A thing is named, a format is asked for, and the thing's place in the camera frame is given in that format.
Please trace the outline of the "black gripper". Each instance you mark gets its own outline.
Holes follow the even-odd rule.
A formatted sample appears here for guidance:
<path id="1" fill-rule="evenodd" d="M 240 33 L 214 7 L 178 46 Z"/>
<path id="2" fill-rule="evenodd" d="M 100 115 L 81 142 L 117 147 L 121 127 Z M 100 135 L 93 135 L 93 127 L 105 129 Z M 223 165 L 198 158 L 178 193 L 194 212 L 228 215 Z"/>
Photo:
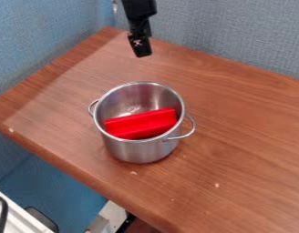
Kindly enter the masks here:
<path id="1" fill-rule="evenodd" d="M 121 0 L 129 22 L 128 41 L 137 57 L 152 55 L 149 17 L 156 14 L 156 0 Z"/>

